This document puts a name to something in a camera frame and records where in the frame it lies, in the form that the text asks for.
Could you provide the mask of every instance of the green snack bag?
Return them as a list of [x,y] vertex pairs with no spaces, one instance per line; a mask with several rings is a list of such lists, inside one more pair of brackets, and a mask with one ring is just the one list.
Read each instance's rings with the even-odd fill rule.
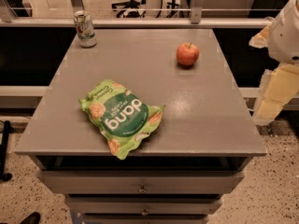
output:
[[124,160],[161,122],[164,107],[143,104],[121,84],[105,79],[85,99],[81,108],[107,139],[110,151]]

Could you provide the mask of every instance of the speckled floor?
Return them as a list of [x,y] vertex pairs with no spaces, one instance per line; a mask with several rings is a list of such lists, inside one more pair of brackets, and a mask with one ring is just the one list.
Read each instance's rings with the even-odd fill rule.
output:
[[[13,152],[29,119],[0,120],[10,120],[16,131],[9,136],[6,165],[6,172],[13,177],[0,182],[0,223],[19,224],[37,211],[41,214],[40,223],[71,224],[64,196],[52,194],[40,183],[36,178],[38,168],[29,157]],[[249,163],[243,181],[222,197],[223,205],[209,217],[208,224],[299,223],[298,137],[284,118],[271,126],[273,135],[260,129],[268,154]]]

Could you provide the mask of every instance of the drawer knob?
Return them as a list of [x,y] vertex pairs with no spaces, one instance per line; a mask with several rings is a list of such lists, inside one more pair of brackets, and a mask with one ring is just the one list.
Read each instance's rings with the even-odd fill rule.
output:
[[142,211],[140,214],[141,214],[141,216],[145,217],[145,216],[147,216],[149,213],[148,213],[147,209],[144,208],[143,211]]
[[143,184],[141,184],[141,187],[140,187],[140,189],[138,190],[138,192],[139,192],[139,193],[147,193],[148,190],[144,188],[144,185],[143,185]]

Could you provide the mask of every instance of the silver can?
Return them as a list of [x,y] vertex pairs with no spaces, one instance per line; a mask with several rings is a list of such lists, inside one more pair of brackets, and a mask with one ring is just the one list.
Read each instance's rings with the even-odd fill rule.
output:
[[85,10],[78,11],[74,14],[74,22],[80,45],[84,48],[96,45],[91,15]]

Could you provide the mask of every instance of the red apple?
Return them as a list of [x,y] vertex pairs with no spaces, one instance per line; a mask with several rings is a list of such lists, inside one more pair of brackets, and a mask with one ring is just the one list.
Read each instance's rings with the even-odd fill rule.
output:
[[178,46],[177,60],[182,65],[193,65],[199,57],[199,49],[192,43],[183,43]]

